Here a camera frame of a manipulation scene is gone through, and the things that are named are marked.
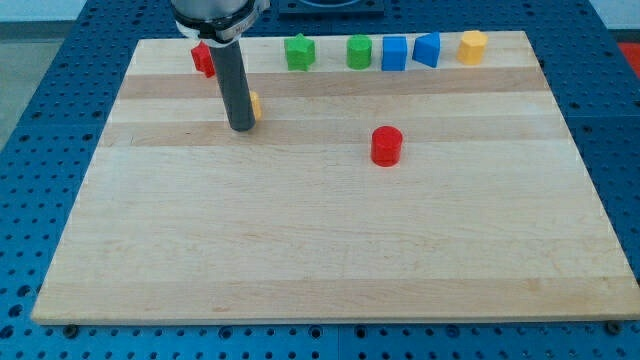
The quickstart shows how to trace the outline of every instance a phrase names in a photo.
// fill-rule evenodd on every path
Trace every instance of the red cylinder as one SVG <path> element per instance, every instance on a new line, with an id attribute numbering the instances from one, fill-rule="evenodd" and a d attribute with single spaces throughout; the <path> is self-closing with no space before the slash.
<path id="1" fill-rule="evenodd" d="M 381 126 L 371 136 L 371 160 L 379 166 L 393 166 L 400 161 L 402 133 L 393 126 Z"/>

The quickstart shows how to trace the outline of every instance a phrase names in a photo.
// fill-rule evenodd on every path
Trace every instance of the blue pentagon block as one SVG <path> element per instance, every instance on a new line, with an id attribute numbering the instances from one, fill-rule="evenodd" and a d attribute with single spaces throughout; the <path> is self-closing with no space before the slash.
<path id="1" fill-rule="evenodd" d="M 407 63 L 407 38 L 385 36 L 382 38 L 382 71 L 404 71 Z"/>
<path id="2" fill-rule="evenodd" d="M 420 36 L 413 47 L 413 60 L 433 68 L 438 66 L 440 56 L 440 33 Z"/>

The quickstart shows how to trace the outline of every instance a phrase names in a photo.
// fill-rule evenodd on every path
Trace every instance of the wooden board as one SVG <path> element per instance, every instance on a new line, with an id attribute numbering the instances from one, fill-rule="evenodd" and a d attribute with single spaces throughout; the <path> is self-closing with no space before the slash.
<path id="1" fill-rule="evenodd" d="M 640 289 L 522 32 L 484 62 L 345 67 L 242 39 L 265 120 L 226 123 L 190 40 L 138 44 L 33 318 L 43 324 L 638 318 Z M 380 125 L 401 162 L 369 160 Z"/>

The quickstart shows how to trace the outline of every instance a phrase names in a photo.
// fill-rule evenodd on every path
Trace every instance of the green block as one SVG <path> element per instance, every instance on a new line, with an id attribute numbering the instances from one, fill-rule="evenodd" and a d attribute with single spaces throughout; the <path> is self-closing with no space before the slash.
<path id="1" fill-rule="evenodd" d="M 353 35 L 347 40 L 347 66 L 366 69 L 371 65 L 371 39 L 367 35 Z"/>
<path id="2" fill-rule="evenodd" d="M 308 71 L 316 61 L 316 44 L 302 34 L 284 39 L 284 50 L 289 70 Z"/>

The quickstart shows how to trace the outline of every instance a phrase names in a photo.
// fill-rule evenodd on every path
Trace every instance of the yellow hexagon block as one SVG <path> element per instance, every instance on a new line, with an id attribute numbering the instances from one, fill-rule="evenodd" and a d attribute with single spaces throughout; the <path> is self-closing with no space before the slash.
<path id="1" fill-rule="evenodd" d="M 251 97 L 251 108 L 253 109 L 253 116 L 256 121 L 262 120 L 262 106 L 260 105 L 260 96 L 255 91 L 249 91 Z"/>
<path id="2" fill-rule="evenodd" d="M 489 37 L 478 30 L 465 31 L 458 47 L 458 61 L 465 65 L 478 65 L 482 62 L 484 49 Z"/>

